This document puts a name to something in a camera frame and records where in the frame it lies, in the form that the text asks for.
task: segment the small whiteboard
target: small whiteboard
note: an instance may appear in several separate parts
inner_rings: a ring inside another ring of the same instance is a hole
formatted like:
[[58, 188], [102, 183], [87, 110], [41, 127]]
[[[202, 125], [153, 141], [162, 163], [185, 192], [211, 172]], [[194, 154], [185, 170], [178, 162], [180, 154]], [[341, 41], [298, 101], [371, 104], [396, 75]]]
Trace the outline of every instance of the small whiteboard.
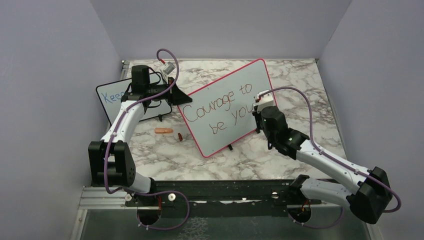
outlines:
[[[158, 81], [161, 81], [158, 83], [158, 85], [164, 84], [158, 75], [156, 75], [155, 73], [151, 73], [150, 83], [156, 83]], [[106, 113], [107, 119], [109, 120], [110, 124], [112, 124], [118, 116], [121, 107], [121, 98], [130, 83], [131, 79], [120, 80], [103, 84], [95, 88], [98, 99], [100, 100], [100, 103], [103, 106], [104, 112]], [[160, 100], [160, 102], [152, 101], [149, 107], [155, 108], [148, 108], [144, 116], [140, 119], [140, 121], [155, 118], [158, 116], [163, 116], [172, 112], [172, 108], [168, 105], [166, 100]]]
[[254, 96], [269, 89], [267, 66], [260, 58], [190, 93], [193, 102], [178, 109], [201, 155], [208, 158], [254, 131]]

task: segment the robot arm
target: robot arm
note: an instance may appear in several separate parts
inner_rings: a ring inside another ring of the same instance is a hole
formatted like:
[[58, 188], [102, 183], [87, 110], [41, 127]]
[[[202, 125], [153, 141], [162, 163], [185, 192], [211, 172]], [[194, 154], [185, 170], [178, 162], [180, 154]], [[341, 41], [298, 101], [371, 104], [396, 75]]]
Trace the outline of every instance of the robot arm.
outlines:
[[164, 92], [174, 81], [173, 78], [168, 77], [168, 74], [174, 68], [174, 65], [170, 62], [165, 64], [160, 72], [163, 79], [168, 80], [167, 84], [156, 85], [150, 84], [150, 68], [148, 66], [136, 65], [132, 67], [131, 92], [127, 90], [122, 96], [118, 117], [100, 141], [92, 141], [88, 146], [91, 177], [94, 184], [105, 184], [104, 161], [106, 159], [105, 154], [108, 143], [111, 142], [109, 153], [114, 156], [114, 161], [107, 162], [107, 180], [109, 185], [126, 187], [139, 193], [151, 193], [155, 191], [154, 181], [136, 172], [136, 165], [131, 156], [128, 143], [152, 100], [165, 99], [170, 105], [192, 102], [192, 99], [174, 84], [171, 90], [165, 94], [142, 103], [137, 103], [142, 99]]
[[257, 129], [263, 130], [268, 140], [268, 149], [275, 148], [285, 156], [307, 163], [339, 183], [301, 175], [292, 183], [293, 191], [301, 192], [306, 199], [323, 200], [346, 207], [362, 221], [375, 224], [393, 196], [366, 175], [389, 187], [386, 172], [378, 167], [369, 170], [349, 162], [312, 142], [306, 134], [289, 128], [284, 114], [275, 106], [272, 94], [260, 97], [266, 92], [268, 91], [256, 96], [253, 116]]

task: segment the black mount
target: black mount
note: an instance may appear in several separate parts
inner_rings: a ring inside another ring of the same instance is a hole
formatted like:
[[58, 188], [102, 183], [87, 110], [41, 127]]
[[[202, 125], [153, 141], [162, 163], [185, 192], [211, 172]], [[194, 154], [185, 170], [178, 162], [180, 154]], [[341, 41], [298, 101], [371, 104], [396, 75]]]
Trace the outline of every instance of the black mount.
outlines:
[[[127, 100], [139, 101], [165, 91], [174, 81], [174, 78], [168, 77], [168, 84], [157, 85], [150, 83], [149, 66], [136, 65], [131, 68], [131, 92], [126, 91], [121, 98], [121, 102]], [[191, 103], [193, 100], [175, 84], [170, 91], [155, 98], [154, 100], [166, 100], [171, 105], [181, 105]], [[150, 105], [152, 100], [143, 102], [144, 110]]]
[[[389, 179], [383, 169], [375, 167], [369, 172], [369, 175], [390, 188]], [[375, 224], [389, 205], [393, 195], [368, 178], [365, 182], [358, 182], [358, 185], [360, 186], [359, 190], [346, 198], [350, 203], [350, 210], [362, 221]]]
[[[174, 190], [184, 193], [190, 201], [191, 218], [287, 217], [287, 205], [302, 205], [305, 202], [305, 197], [298, 189], [299, 186], [293, 185], [295, 181], [292, 179], [156, 181], [155, 185], [158, 192]], [[135, 195], [131, 201], [125, 202], [125, 206], [158, 206], [157, 201], [158, 199], [145, 204], [140, 196]], [[221, 201], [238, 201], [238, 203], [226, 204]], [[320, 200], [311, 201], [312, 205], [320, 203]], [[174, 201], [170, 201], [167, 194], [161, 195], [160, 205], [160, 215], [163, 218], [184, 218], [187, 213], [187, 203], [178, 194]], [[148, 209], [137, 212], [145, 221], [154, 220], [159, 214]]]

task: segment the marble table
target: marble table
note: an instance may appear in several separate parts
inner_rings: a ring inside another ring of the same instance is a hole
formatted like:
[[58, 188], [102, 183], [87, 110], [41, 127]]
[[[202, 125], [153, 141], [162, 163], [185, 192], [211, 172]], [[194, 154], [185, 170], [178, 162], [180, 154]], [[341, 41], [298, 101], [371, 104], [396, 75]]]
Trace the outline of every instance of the marble table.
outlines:
[[[250, 63], [251, 60], [180, 59], [178, 86], [189, 94], [194, 90]], [[314, 59], [265, 60], [274, 88], [292, 86], [303, 91], [313, 110], [315, 141], [327, 150], [345, 157], [334, 116]], [[131, 67], [148, 65], [157, 70], [157, 60], [134, 60]], [[308, 107], [297, 92], [284, 90], [275, 93], [280, 110], [290, 128], [309, 135]], [[155, 134], [155, 128], [172, 128], [173, 133]], [[256, 180], [294, 179], [299, 174], [313, 178], [327, 175], [305, 163], [267, 149], [263, 133], [251, 133], [228, 148], [203, 158], [177, 107], [163, 117], [140, 122], [132, 136], [130, 149], [138, 173], [155, 180]]]

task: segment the small orange object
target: small orange object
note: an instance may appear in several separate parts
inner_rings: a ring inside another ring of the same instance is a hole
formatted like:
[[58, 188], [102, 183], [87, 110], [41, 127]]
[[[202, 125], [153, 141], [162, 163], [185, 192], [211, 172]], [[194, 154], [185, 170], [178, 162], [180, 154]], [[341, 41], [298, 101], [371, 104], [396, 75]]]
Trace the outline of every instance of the small orange object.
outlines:
[[174, 130], [172, 128], [163, 128], [163, 127], [156, 127], [154, 129], [155, 134], [171, 134]]

